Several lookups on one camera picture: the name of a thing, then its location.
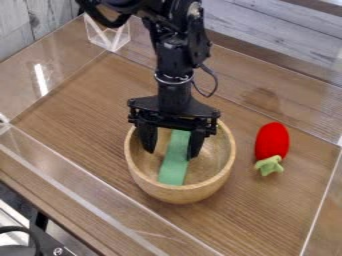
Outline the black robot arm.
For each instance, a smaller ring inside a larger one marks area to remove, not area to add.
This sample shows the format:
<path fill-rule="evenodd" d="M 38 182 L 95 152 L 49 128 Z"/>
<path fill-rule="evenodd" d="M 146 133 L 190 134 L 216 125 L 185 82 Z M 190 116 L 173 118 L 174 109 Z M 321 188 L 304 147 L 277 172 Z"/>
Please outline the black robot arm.
<path fill-rule="evenodd" d="M 129 100 L 129 122 L 137 127 L 148 152 L 154 152 L 158 129 L 190 133 L 186 157 L 200 155 L 205 139 L 217 134 L 221 111 L 200 102 L 194 70 L 205 70 L 212 41 L 205 29 L 202 0 L 77 0 L 83 11 L 109 28 L 131 16 L 142 18 L 157 54 L 158 94 Z"/>

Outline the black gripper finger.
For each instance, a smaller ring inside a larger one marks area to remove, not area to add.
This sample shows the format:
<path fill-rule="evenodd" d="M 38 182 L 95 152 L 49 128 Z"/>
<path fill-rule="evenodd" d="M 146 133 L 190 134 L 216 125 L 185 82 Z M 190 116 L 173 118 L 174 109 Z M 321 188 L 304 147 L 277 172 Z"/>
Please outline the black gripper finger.
<path fill-rule="evenodd" d="M 188 149 L 188 159 L 192 160 L 200 155 L 204 142 L 206 138 L 205 130 L 194 130 L 192 132 L 190 141 L 189 141 L 189 149 Z"/>
<path fill-rule="evenodd" d="M 158 128 L 148 123 L 141 123 L 138 125 L 138 134 L 145 150 L 153 153 L 158 142 Z"/>

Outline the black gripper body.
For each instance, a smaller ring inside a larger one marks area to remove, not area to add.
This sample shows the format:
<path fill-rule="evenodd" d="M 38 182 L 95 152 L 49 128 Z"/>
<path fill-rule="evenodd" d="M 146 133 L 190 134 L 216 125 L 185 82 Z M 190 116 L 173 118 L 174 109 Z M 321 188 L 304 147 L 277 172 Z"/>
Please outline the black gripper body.
<path fill-rule="evenodd" d="M 181 77 L 156 75 L 158 94 L 131 98 L 129 121 L 144 136 L 153 136 L 160 128 L 217 134 L 221 112 L 193 96 L 194 75 Z"/>

